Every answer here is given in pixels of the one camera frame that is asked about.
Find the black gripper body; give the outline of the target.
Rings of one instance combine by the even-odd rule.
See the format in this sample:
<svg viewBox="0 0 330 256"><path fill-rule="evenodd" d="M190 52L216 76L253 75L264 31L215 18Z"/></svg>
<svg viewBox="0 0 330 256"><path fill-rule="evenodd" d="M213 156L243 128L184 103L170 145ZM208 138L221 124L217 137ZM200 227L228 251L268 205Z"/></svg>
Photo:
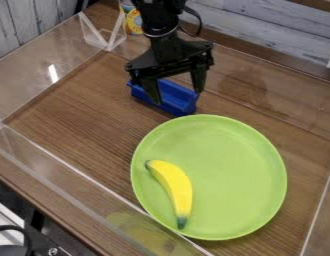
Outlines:
<svg viewBox="0 0 330 256"><path fill-rule="evenodd" d="M188 41L176 34L150 39L146 51L132 59L125 70L130 79L161 79L176 74L189 73L193 59L204 54L207 57L207 71L213 65L213 44L209 41Z"/></svg>

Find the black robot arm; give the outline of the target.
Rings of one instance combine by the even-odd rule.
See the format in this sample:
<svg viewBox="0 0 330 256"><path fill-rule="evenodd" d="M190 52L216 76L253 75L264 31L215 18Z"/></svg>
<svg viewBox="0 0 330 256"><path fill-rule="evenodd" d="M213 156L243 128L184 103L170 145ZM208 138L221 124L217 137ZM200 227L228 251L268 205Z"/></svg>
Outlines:
<svg viewBox="0 0 330 256"><path fill-rule="evenodd" d="M154 104L162 102L158 80L189 73L193 90L204 91L207 71L215 64L209 41L186 41L178 34L182 12L201 20L198 13L186 6L186 0L130 0L142 20L142 33L149 39L148 50L125 64L130 81L144 88ZM200 35L203 22L193 37Z"/></svg>

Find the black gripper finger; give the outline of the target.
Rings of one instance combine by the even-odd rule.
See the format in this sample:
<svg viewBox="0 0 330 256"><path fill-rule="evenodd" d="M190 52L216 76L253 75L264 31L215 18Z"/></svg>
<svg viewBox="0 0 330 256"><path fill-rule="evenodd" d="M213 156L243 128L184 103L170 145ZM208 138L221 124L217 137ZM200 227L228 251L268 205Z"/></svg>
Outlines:
<svg viewBox="0 0 330 256"><path fill-rule="evenodd" d="M141 86L152 102L160 105L162 101L157 80L150 78L141 79Z"/></svg>
<svg viewBox="0 0 330 256"><path fill-rule="evenodd" d="M194 92L200 94L204 91L207 79L207 57L204 54L193 59L190 65L190 78Z"/></svg>

